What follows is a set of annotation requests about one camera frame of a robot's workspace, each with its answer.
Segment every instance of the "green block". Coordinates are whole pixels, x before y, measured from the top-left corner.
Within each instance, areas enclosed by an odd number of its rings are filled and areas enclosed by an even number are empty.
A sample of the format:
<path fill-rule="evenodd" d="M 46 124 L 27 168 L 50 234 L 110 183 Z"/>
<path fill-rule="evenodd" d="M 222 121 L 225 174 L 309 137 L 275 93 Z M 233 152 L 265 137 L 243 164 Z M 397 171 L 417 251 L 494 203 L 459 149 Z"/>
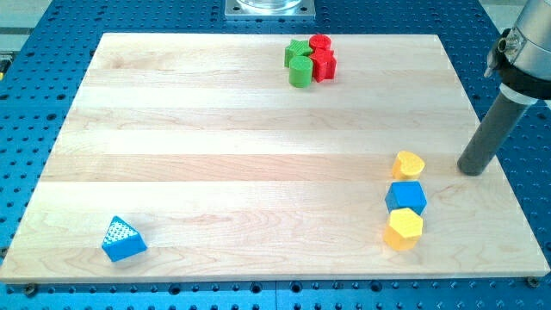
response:
<path fill-rule="evenodd" d="M 307 40 L 291 40 L 291 44 L 285 47 L 285 67 L 289 68 L 289 62 L 295 56 L 310 56 L 313 49 Z"/>
<path fill-rule="evenodd" d="M 312 82 L 313 62 L 306 56 L 296 56 L 289 61 L 289 82 L 294 87 L 303 88 Z"/>

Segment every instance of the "yellow hexagon block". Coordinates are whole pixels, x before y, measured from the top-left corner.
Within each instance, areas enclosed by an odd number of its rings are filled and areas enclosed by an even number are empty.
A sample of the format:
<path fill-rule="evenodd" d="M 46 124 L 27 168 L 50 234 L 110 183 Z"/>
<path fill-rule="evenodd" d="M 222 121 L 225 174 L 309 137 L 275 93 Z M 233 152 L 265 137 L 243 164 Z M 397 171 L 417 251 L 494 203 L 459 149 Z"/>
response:
<path fill-rule="evenodd" d="M 424 169 L 424 161 L 418 155 L 400 151 L 393 166 L 393 177 L 397 180 L 417 180 Z"/>
<path fill-rule="evenodd" d="M 412 249 L 423 234 L 423 218 L 410 208 L 393 210 L 383 240 L 396 251 Z"/>

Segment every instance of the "wood grain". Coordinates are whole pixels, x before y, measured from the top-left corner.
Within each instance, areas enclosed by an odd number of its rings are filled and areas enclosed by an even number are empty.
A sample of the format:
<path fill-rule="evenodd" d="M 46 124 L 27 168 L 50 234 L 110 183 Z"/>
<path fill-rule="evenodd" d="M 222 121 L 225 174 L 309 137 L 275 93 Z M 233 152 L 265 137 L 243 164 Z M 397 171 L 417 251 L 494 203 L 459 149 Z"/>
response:
<path fill-rule="evenodd" d="M 105 34 L 2 281 L 548 273 L 498 161 L 455 167 L 478 122 L 436 36 L 334 35 L 337 79 L 304 90 L 282 67 L 290 39 Z M 403 149 L 426 162 L 429 205 L 418 245 L 396 252 L 384 197 Z M 108 260 L 114 215 L 145 253 Z"/>

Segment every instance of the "metal mount plate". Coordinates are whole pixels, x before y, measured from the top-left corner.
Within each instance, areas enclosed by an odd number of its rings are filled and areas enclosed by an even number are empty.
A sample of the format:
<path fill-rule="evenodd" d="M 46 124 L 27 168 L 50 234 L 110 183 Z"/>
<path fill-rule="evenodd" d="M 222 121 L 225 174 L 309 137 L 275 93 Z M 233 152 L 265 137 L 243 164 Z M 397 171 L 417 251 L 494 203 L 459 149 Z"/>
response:
<path fill-rule="evenodd" d="M 277 19 L 308 19 L 316 17 L 314 0 L 300 0 L 290 9 L 259 9 L 239 0 L 226 0 L 224 14 L 227 20 L 277 20 Z"/>

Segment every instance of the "triangular prism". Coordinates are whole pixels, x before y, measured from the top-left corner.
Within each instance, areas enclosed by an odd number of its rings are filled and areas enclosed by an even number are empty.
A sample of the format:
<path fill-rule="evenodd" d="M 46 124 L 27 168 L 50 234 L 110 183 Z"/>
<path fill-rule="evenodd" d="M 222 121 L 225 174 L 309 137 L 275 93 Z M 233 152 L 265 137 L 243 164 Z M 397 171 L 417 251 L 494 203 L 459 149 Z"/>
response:
<path fill-rule="evenodd" d="M 147 246 L 137 230 L 115 216 L 103 239 L 102 249 L 112 262 L 116 262 L 145 251 Z"/>

